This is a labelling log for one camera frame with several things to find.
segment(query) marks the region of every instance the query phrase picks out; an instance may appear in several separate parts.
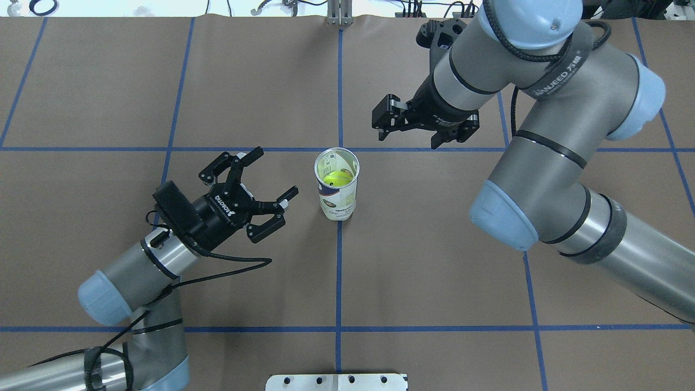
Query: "robotic arm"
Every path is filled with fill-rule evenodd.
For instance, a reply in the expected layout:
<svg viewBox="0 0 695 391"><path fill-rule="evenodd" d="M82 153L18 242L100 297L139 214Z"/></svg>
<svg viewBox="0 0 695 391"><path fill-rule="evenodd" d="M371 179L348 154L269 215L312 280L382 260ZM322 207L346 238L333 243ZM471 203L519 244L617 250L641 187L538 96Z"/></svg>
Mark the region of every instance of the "robotic arm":
<svg viewBox="0 0 695 391"><path fill-rule="evenodd" d="M606 43L608 26L580 22L579 0L483 5L468 26L422 27L420 44L430 24L439 23L430 52L431 60L439 59L411 101L387 95L377 105L379 139L417 127L437 131L433 149L440 141L465 140L470 134L461 124L514 84L537 102L513 129L471 220L517 250L542 241L574 262L595 264L695 327L695 253L578 181L604 138L628 138L655 117L665 98L663 81ZM603 27L603 37L596 39L592 26Z"/></svg>
<svg viewBox="0 0 695 391"><path fill-rule="evenodd" d="M103 271L97 271L78 290L81 305L107 326L130 317L131 325L103 346L65 353L23 371L0 376L1 391L179 391L189 380L179 293L194 282L231 276L263 267L267 258L239 258L212 253L238 230L253 243L285 225L284 212L299 191L293 186L272 202L256 201L241 183L243 169L263 156L260 147L248 154L222 153L200 172L210 187L189 202L174 182L158 187L155 210L164 224L128 249ZM218 177L229 170L227 179ZM261 225L252 217L272 214ZM253 266L206 278L180 281L181 274L201 257L216 257ZM109 348L128 330L132 340Z"/></svg>

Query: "light blue joint cap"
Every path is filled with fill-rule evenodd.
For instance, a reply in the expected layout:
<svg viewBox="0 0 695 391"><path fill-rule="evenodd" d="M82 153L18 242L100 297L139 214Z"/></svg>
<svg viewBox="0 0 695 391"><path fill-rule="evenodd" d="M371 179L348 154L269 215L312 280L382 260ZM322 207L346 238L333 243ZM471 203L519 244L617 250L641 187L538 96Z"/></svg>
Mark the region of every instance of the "light blue joint cap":
<svg viewBox="0 0 695 391"><path fill-rule="evenodd" d="M519 49L544 49L569 37L582 19L582 0L490 0L505 37ZM495 33L480 6L480 26Z"/></svg>
<svg viewBox="0 0 695 391"><path fill-rule="evenodd" d="M190 370L188 369L188 356L178 364L171 372L164 375L161 379L145 387L142 391L181 391L186 388L190 381Z"/></svg>
<svg viewBox="0 0 695 391"><path fill-rule="evenodd" d="M116 286L101 270L80 285L77 297L89 316L105 326L114 326L133 314Z"/></svg>
<svg viewBox="0 0 695 391"><path fill-rule="evenodd" d="M630 55L637 64L639 73L639 87L635 102L632 104L628 117L611 134L607 140L617 141L632 137L642 130L647 122L654 119L666 99L666 85L664 81L632 54Z"/></svg>
<svg viewBox="0 0 695 391"><path fill-rule="evenodd" d="M526 251L538 241L538 232L516 203L487 180L471 207L471 221L515 250Z"/></svg>

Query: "yellow-green ball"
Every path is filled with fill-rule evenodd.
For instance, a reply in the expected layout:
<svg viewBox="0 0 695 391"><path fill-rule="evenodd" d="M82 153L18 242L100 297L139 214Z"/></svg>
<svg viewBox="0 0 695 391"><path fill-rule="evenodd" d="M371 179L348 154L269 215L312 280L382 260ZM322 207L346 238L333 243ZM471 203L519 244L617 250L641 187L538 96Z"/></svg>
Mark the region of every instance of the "yellow-green ball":
<svg viewBox="0 0 695 391"><path fill-rule="evenodd" d="M323 177L323 183L332 187L341 187L349 184L352 181L352 175L343 171L332 171Z"/></svg>

